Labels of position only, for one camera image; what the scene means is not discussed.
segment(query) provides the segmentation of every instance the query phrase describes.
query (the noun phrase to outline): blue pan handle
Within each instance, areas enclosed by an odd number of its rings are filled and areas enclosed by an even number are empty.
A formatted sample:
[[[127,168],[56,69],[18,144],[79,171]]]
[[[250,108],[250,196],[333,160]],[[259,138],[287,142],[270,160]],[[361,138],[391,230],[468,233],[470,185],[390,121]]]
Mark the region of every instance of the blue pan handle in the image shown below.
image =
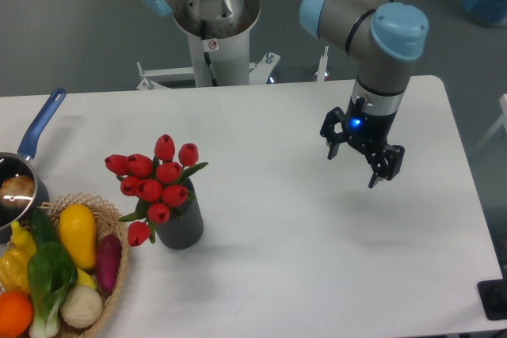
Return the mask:
[[[17,153],[23,156],[23,158],[28,159],[35,157],[40,134],[53,117],[66,95],[67,91],[65,91],[65,89],[58,88],[53,91],[44,106],[42,106],[42,109],[32,121],[32,124],[30,124],[29,129],[26,130],[25,136],[23,136],[19,148],[17,149]]]

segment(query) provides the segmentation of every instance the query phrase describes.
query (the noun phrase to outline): vase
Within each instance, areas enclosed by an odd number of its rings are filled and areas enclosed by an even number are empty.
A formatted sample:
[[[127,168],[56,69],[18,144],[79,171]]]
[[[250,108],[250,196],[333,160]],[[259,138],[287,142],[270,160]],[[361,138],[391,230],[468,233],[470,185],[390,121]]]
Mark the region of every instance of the vase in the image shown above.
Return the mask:
[[[195,194],[192,181],[183,184]],[[199,241],[203,234],[203,217],[197,198],[187,199],[180,207],[182,216],[171,215],[167,222],[155,227],[158,237],[170,249],[187,249]]]

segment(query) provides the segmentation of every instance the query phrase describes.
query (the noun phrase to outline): blue led light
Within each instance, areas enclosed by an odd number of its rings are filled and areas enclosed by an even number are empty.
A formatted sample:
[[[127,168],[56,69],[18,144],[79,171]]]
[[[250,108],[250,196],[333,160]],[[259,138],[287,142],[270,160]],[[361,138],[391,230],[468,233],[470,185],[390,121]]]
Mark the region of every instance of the blue led light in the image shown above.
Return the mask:
[[[353,118],[350,120],[350,126],[352,128],[355,128],[355,127],[359,127],[361,125],[361,120],[360,119],[356,119],[356,118]]]

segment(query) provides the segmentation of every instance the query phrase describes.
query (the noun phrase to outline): woven basket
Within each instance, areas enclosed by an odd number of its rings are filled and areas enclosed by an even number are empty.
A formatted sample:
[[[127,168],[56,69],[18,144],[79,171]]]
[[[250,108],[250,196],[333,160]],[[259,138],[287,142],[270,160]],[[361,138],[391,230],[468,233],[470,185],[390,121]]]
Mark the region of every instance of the woven basket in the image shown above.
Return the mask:
[[[53,225],[57,229],[60,213],[73,203],[86,205],[93,212],[97,223],[97,244],[103,237],[113,233],[120,239],[122,246],[120,268],[118,269],[118,277],[114,290],[111,294],[106,294],[100,287],[97,287],[97,292],[101,296],[102,305],[104,306],[104,311],[99,320],[88,329],[74,329],[60,318],[62,322],[61,328],[59,333],[55,336],[56,338],[91,338],[98,334],[114,310],[116,300],[118,299],[127,273],[128,251],[130,246],[127,239],[127,227],[124,223],[118,222],[118,218],[121,216],[120,212],[111,203],[102,199],[100,196],[82,193],[60,196],[55,203],[43,203],[42,208],[48,210],[49,218],[53,221]],[[95,275],[92,275],[92,278],[96,283],[97,278]]]

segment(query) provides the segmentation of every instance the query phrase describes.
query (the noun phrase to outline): saucepan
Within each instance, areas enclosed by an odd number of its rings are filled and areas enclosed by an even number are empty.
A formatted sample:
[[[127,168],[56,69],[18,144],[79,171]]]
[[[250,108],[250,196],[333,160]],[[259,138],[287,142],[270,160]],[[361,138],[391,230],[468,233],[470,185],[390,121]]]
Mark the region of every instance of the saucepan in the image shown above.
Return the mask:
[[[40,134],[67,95],[58,88],[49,96],[25,132],[17,153],[0,152],[0,243],[10,240],[10,224],[27,218],[30,211],[49,201],[48,190],[30,160],[35,157]]]

